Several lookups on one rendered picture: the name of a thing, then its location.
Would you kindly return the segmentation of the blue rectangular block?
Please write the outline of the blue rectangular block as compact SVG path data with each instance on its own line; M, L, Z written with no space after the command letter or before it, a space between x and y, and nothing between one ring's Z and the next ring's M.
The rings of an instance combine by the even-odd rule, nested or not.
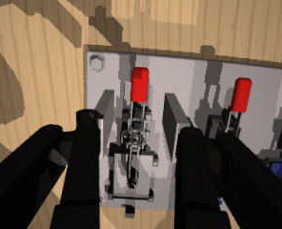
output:
M268 157L269 168L281 179L282 178L282 158Z

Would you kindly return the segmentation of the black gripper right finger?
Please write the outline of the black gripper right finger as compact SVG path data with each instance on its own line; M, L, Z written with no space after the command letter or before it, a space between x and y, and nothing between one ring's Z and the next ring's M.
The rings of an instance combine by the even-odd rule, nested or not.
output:
M240 229L282 229L282 180L237 136L204 137L170 93L162 124L176 164L174 229L232 229L216 189Z

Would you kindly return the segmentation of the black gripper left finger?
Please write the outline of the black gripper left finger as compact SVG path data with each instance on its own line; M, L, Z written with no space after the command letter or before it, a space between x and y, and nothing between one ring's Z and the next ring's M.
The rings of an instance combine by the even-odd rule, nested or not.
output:
M43 126L0 162L0 229L27 229L66 165L50 229L100 229L99 160L113 121L114 90L105 90L94 110L76 112L75 131Z

